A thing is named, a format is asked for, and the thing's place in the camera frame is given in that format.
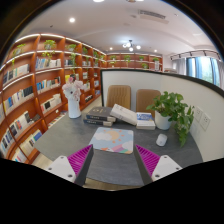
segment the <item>desk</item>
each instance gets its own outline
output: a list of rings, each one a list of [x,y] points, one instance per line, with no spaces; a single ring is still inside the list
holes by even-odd
[[[66,114],[44,133],[34,147],[54,161],[60,155],[69,156],[87,146],[98,127],[102,126],[84,124],[82,117],[71,119]],[[159,156],[168,155],[182,168],[203,162],[192,136],[189,134],[185,146],[180,148],[178,135],[173,127],[168,131],[157,128],[155,130],[139,130],[131,124],[117,120],[112,128],[133,130],[134,144],[147,148]],[[160,133],[168,136],[164,147],[156,145],[156,139]],[[94,149],[87,177],[111,184],[144,185],[134,152],[121,154]]]

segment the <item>window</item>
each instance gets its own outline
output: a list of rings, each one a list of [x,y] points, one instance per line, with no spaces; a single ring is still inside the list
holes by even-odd
[[[217,60],[209,57],[187,59],[187,75],[220,86]]]

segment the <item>wooden bookshelf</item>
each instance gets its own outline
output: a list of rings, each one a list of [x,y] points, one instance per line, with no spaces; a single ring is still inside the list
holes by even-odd
[[[53,50],[55,51],[55,54],[52,54],[51,60],[60,59],[61,66],[51,68],[48,67],[37,70],[37,59],[45,58],[42,56],[42,53],[46,51],[44,49],[44,42],[46,40],[54,40],[56,42],[56,48],[50,49],[48,50],[48,52],[52,52]],[[25,46],[23,46],[22,51],[15,56],[15,62],[13,66],[13,51],[17,50],[17,46],[21,44],[25,44]],[[67,48],[67,46],[70,44],[76,44],[76,48],[73,50],[73,52],[71,52],[71,50]],[[86,54],[83,53],[83,47],[87,49]],[[104,59],[99,59],[98,67],[95,68],[93,66],[95,65],[96,58],[93,56],[93,51],[96,51],[99,56],[104,55]],[[75,67],[74,70],[71,69],[71,66],[65,66],[65,60],[70,59],[69,56],[71,55],[71,53],[76,54],[77,67]],[[86,57],[89,57],[90,65],[82,66],[82,62],[86,61]],[[40,33],[35,34],[33,36],[26,36],[24,38],[21,38],[19,41],[16,41],[9,50],[8,56],[6,57],[4,64],[1,65],[2,69],[0,71],[0,104],[3,103],[3,101],[7,100],[9,97],[11,97],[14,93],[18,92],[20,89],[25,89],[28,86],[32,86],[34,97],[20,103],[12,111],[7,113],[7,115],[4,111],[5,118],[0,124],[0,140],[3,138],[7,129],[9,129],[14,139],[14,142],[8,149],[5,158],[12,159],[13,155],[15,154],[16,148],[19,148],[23,152],[23,150],[20,148],[20,144],[24,142],[30,134],[34,133],[38,129],[41,131],[42,134],[44,134],[48,130],[48,124],[53,119],[55,119],[56,116],[58,116],[58,113],[60,113],[62,110],[68,110],[68,101],[62,91],[62,86],[65,84],[65,75],[71,75],[74,73],[79,74],[79,80],[83,81],[83,83],[86,83],[87,80],[83,79],[83,72],[88,72],[90,90],[88,90],[87,92],[82,92],[82,95],[80,97],[80,110],[83,110],[95,99],[97,99],[101,94],[95,96],[95,88],[97,90],[101,90],[101,86],[99,85],[98,87],[94,87],[94,80],[99,80],[100,83],[100,69],[107,67],[106,59],[107,56],[103,52],[95,48],[93,49],[91,46],[85,43],[81,43],[80,41],[74,40],[69,37],[60,36],[57,34]],[[20,75],[10,80],[3,86],[4,74],[6,74],[8,71],[13,70],[14,68],[18,68],[25,64],[29,64],[30,66],[29,73]],[[56,77],[60,77],[60,86],[48,89],[39,94],[37,93],[36,84],[38,82],[42,82],[43,80],[52,80]],[[43,114],[40,105],[44,101],[52,98],[54,94],[58,93],[60,93],[61,95],[61,103]],[[90,101],[85,102],[85,98],[88,95],[92,95],[93,98]],[[30,118],[33,118],[36,114],[39,114],[41,118],[35,123],[31,124],[25,130],[23,130],[22,133],[17,138],[15,138],[9,126],[25,111],[28,111]],[[38,154],[38,150],[33,149],[30,155],[26,157],[27,160],[25,161],[25,163],[32,164]]]
[[[111,61],[113,61],[111,59],[111,56],[115,55],[116,56],[116,63],[114,65],[114,67],[112,67],[112,65],[110,64]],[[125,55],[130,55],[131,60],[130,62],[126,63],[126,61],[124,61],[124,56]],[[153,55],[153,54],[136,54],[136,53],[110,53],[107,55],[107,64],[105,66],[105,68],[108,69],[144,69],[142,67],[142,63],[146,63],[148,65],[148,69],[146,70],[151,70],[151,71],[155,71],[155,62],[153,61],[153,58],[156,57],[159,59],[159,71],[162,72],[163,71],[163,58],[160,55]]]

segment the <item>chandelier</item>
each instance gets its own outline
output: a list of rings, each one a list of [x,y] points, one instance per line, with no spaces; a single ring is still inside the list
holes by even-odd
[[[123,48],[128,47],[129,48],[129,51],[133,51],[134,50],[134,48],[133,48],[134,46],[135,45],[132,43],[132,40],[129,40],[128,43],[123,44]],[[139,49],[141,49],[141,46],[140,45],[136,45],[136,48],[139,50]]]

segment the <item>bookshelf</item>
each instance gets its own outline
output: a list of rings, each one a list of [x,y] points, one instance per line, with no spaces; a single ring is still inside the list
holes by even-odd
[[[42,53],[46,51],[44,48],[44,42],[46,40],[55,41],[55,48],[47,51],[52,53],[54,50],[51,60],[60,60],[60,65],[58,66],[57,64],[56,66],[48,67],[43,66],[37,69],[37,59],[46,59],[46,57],[42,56]],[[21,47],[21,50],[18,50],[19,48],[17,46],[23,44],[25,45]],[[74,46],[74,44],[76,45],[75,49],[72,50],[68,47],[69,45]],[[98,59],[94,57],[94,51],[97,52],[99,57],[103,55],[104,58]],[[70,59],[69,56],[71,53],[76,54],[75,67],[65,64],[65,60]],[[89,64],[83,65],[83,61],[86,61],[87,57],[89,59]],[[25,64],[29,64],[29,67],[27,68],[28,72],[23,72],[20,75],[13,74],[13,78],[10,79],[9,76],[7,76],[7,82],[4,81],[3,78],[7,72],[10,72],[15,68],[17,68],[16,71],[19,71],[19,69],[21,70],[21,66],[24,66]],[[48,130],[49,123],[58,117],[61,111],[68,110],[68,101],[62,90],[62,86],[66,83],[65,76],[76,74],[76,77],[78,77],[77,79],[83,81],[84,84],[89,82],[90,89],[88,91],[81,91],[82,95],[80,96],[80,110],[83,110],[101,95],[100,69],[106,67],[106,54],[96,48],[69,37],[56,34],[39,33],[28,35],[16,40],[9,50],[9,53],[0,70],[0,105],[2,104],[3,106],[4,101],[7,101],[13,96],[13,94],[19,92],[21,89],[32,86],[33,93],[32,97],[27,97],[24,101],[8,108],[7,113],[5,110],[2,110],[1,114],[0,111],[0,140],[6,138],[5,134],[7,133],[7,130],[10,132],[12,137],[10,146],[8,144],[7,153],[4,158],[11,160],[16,149],[18,148],[26,157],[26,161],[24,163],[32,164],[38,156],[39,151],[34,148],[32,152],[26,156],[20,145],[37,130],[40,130],[41,133],[44,134]],[[88,78],[84,79],[84,75],[86,73],[88,74]],[[37,83],[44,80],[54,80],[56,77],[60,78],[60,85],[54,86],[54,88],[48,88],[45,91],[37,91]],[[97,86],[94,85],[94,81],[96,80],[99,82],[99,85]],[[52,98],[53,95],[59,93],[61,96],[61,103],[43,113],[41,110],[41,104]],[[39,114],[40,118],[28,127],[22,129],[19,135],[15,137],[10,129],[10,125],[26,111],[28,111],[31,119],[36,114]]]
[[[114,67],[112,67],[112,64],[110,62],[113,62],[113,59],[111,58],[112,55],[116,56],[116,63]],[[126,63],[124,60],[125,55],[130,55],[131,59],[130,62]],[[148,68],[146,70],[155,71],[155,62],[153,61],[153,58],[156,57],[159,59],[159,72],[163,71],[163,58],[159,55],[153,55],[153,54],[136,54],[136,53],[110,53],[107,54],[107,67],[108,69],[144,69],[142,67],[142,63],[145,63],[148,65]]]

